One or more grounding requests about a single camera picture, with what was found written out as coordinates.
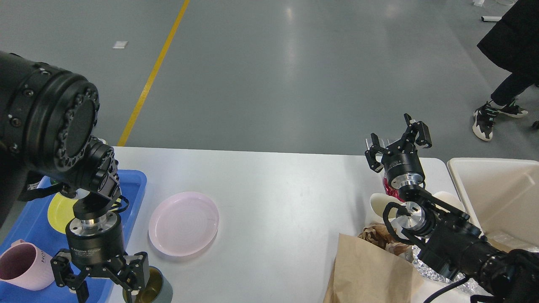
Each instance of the red object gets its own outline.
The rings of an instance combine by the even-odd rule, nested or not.
[[[402,200],[399,197],[399,191],[394,189],[393,187],[389,186],[388,179],[385,176],[384,176],[384,189],[385,189],[385,193],[387,195],[393,196],[393,197],[399,199],[399,201],[404,202],[404,200]]]

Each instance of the white table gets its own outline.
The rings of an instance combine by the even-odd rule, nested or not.
[[[173,302],[321,302],[337,251],[338,234],[364,227],[370,195],[383,192],[382,176],[364,156],[255,153],[115,147],[120,169],[137,169],[148,184],[127,245],[147,251],[174,289]],[[427,190],[457,195],[445,164],[421,159]],[[159,203],[182,191],[209,196],[219,209],[219,230],[203,251],[167,257],[148,237]],[[423,302],[440,287],[425,285]],[[458,291],[447,302],[469,302]],[[108,302],[123,302],[114,286]]]

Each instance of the yellow plate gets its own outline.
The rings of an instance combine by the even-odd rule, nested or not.
[[[69,199],[61,194],[56,194],[52,198],[49,209],[47,210],[47,218],[54,230],[63,234],[66,233],[66,225],[75,217],[73,214],[73,205],[76,201],[76,199]]]

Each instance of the brown paper bag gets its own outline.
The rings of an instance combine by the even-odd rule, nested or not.
[[[423,283],[406,260],[353,236],[339,234],[324,303],[405,303]]]

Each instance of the pink plate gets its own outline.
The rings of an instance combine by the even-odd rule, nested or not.
[[[199,192],[186,191],[161,202],[151,215],[148,233],[159,251],[188,256],[206,247],[219,226],[214,202]]]

